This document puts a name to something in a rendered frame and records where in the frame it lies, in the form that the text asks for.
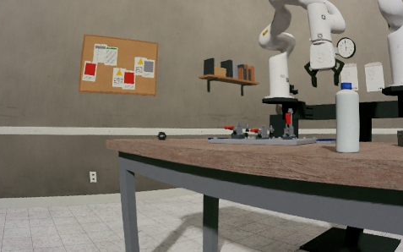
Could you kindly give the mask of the white bottle with blue cap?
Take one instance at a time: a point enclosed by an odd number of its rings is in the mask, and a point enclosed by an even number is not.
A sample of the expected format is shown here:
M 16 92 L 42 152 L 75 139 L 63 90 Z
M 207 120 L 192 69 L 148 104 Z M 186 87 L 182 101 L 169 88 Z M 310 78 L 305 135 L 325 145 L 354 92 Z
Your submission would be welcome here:
M 336 147 L 339 153 L 359 152 L 359 95 L 349 82 L 335 94 Z

